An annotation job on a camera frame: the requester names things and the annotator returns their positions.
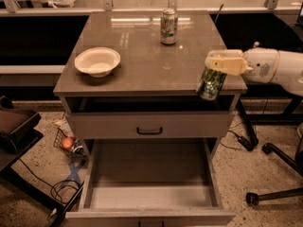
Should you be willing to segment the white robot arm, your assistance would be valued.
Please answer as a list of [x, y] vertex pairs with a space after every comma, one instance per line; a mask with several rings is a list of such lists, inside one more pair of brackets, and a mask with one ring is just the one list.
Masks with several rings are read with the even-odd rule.
[[278, 84], [288, 93], [303, 96], [302, 53], [262, 47], [212, 50], [205, 67], [230, 76], [242, 75], [249, 82]]

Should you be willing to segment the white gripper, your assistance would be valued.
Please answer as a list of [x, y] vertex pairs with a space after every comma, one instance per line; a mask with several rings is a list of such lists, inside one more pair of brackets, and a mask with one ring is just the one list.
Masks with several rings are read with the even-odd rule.
[[239, 49], [211, 50], [207, 56], [207, 68], [231, 76], [244, 73], [246, 80], [261, 83], [272, 80], [279, 60], [277, 50], [261, 47], [249, 49], [244, 53]]

